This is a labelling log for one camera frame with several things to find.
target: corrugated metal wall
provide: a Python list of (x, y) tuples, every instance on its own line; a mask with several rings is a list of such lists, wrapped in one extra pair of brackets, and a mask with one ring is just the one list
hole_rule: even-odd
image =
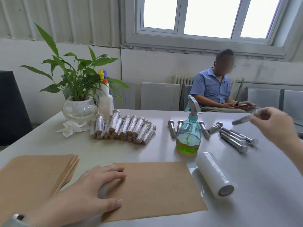
[(0, 38), (119, 47), (118, 0), (0, 0)]

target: potted plant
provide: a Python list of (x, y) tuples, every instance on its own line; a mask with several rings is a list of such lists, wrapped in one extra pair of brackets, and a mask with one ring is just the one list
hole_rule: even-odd
[[(51, 38), (51, 36), (37, 24), (36, 27), (48, 46), (54, 52), (53, 59), (46, 59), (43, 61), (43, 64), (46, 63), (51, 65), (50, 74), (27, 65), (22, 65), (21, 67), (44, 75), (54, 82), (52, 78), (53, 71), (57, 66), (59, 66), (63, 71), (63, 75), (61, 75), (62, 80), (59, 83), (54, 82), (48, 87), (41, 89), (40, 92), (46, 91), (56, 93), (63, 91), (66, 102), (63, 105), (62, 112), (66, 120), (71, 120), (77, 122), (78, 124), (83, 124), (84, 122), (89, 123), (93, 118), (95, 118), (95, 115), (98, 112), (98, 96), (96, 93), (97, 90), (102, 91), (99, 88), (99, 84), (106, 85), (101, 80), (94, 68), (112, 63), (118, 60), (118, 58), (111, 58), (107, 54), (102, 54), (96, 57), (94, 51), (88, 46), (92, 57), (91, 60), (79, 59), (74, 53), (71, 52), (64, 55), (65, 57), (74, 57), (74, 62), (77, 65), (77, 68), (74, 68), (70, 63), (66, 62), (62, 57), (59, 56), (59, 52), (53, 38)], [(117, 95), (117, 90), (113, 84), (119, 84), (125, 88), (129, 88), (129, 86), (123, 83), (121, 80), (109, 77), (108, 84), (111, 93), (115, 97), (118, 97), (120, 102), (121, 99)]]

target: blue spray bottle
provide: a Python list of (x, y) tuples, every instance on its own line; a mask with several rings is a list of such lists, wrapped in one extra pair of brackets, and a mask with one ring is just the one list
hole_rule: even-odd
[(198, 123), (198, 112), (201, 110), (198, 102), (191, 95), (188, 95), (188, 104), (191, 112), (178, 131), (176, 145), (181, 152), (195, 154), (199, 149), (202, 136), (202, 130)]

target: hand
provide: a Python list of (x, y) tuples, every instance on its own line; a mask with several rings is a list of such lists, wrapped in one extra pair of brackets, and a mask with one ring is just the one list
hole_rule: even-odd
[(285, 149), (289, 143), (299, 139), (293, 120), (288, 114), (274, 107), (266, 107), (262, 110), (258, 117), (251, 116), (250, 121), (269, 141), (278, 148)]
[(232, 103), (222, 103), (221, 108), (234, 108), (234, 105)]
[(29, 226), (59, 227), (117, 209), (122, 200), (97, 198), (100, 187), (113, 179), (124, 179), (124, 168), (100, 165), (86, 171), (75, 183), (49, 199), (23, 221)]
[(243, 107), (239, 107), (240, 109), (243, 109), (245, 111), (250, 111), (250, 110), (254, 110), (256, 109), (256, 104), (252, 103), (252, 102), (249, 102), (249, 101), (242, 101), (242, 102), (239, 102), (239, 105), (241, 104), (246, 104), (245, 106)]

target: green liquid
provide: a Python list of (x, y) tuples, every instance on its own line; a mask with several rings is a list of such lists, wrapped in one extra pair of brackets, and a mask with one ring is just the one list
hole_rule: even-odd
[(195, 135), (188, 133), (179, 134), (176, 139), (177, 149), (186, 154), (195, 154), (198, 152), (200, 140)]

